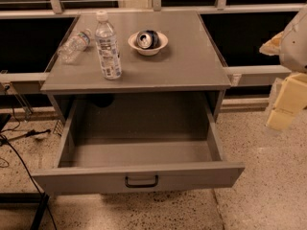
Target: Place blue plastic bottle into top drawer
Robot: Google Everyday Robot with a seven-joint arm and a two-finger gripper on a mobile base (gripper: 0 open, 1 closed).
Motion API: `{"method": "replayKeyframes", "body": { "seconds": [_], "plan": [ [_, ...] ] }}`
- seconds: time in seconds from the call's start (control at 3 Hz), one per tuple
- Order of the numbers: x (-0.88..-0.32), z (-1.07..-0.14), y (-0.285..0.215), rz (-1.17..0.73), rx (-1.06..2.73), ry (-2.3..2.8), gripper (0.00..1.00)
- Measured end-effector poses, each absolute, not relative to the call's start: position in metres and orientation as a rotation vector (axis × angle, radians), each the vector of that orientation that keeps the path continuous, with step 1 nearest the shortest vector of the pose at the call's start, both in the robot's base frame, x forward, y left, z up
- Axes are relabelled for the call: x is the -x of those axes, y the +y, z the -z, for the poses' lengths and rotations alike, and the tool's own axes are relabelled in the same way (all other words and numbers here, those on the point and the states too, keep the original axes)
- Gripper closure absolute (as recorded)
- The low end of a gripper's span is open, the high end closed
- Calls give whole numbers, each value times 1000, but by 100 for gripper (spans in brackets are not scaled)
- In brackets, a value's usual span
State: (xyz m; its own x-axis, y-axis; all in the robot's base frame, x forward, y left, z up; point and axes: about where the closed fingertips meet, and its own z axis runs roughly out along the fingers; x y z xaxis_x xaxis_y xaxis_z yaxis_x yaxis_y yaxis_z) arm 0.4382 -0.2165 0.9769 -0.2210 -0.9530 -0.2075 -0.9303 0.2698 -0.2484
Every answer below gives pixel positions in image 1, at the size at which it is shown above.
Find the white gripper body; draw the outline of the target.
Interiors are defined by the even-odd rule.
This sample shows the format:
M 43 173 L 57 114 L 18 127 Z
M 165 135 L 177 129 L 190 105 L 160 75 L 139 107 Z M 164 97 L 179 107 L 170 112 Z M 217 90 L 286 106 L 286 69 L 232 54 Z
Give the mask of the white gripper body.
M 291 21 L 280 44 L 280 63 L 293 72 L 307 72 L 307 18 Z

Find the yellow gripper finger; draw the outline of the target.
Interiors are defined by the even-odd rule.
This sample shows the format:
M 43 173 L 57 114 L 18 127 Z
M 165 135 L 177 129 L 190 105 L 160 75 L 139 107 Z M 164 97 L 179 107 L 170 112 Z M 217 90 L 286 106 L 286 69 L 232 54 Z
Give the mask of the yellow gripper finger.
M 290 75 L 281 88 L 266 126 L 277 131 L 288 128 L 296 115 L 307 106 L 307 74 Z
M 278 56 L 280 53 L 282 36 L 282 32 L 273 36 L 270 40 L 268 40 L 260 47 L 259 52 L 267 56 Z

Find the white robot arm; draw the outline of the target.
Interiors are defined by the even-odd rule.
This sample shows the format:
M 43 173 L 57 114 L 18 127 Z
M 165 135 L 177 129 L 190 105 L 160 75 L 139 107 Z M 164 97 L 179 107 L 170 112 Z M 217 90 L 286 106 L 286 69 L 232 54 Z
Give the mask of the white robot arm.
M 281 83 L 266 126 L 286 129 L 307 106 L 307 6 L 304 6 L 285 29 L 264 43 L 259 52 L 279 56 L 280 64 L 293 73 Z

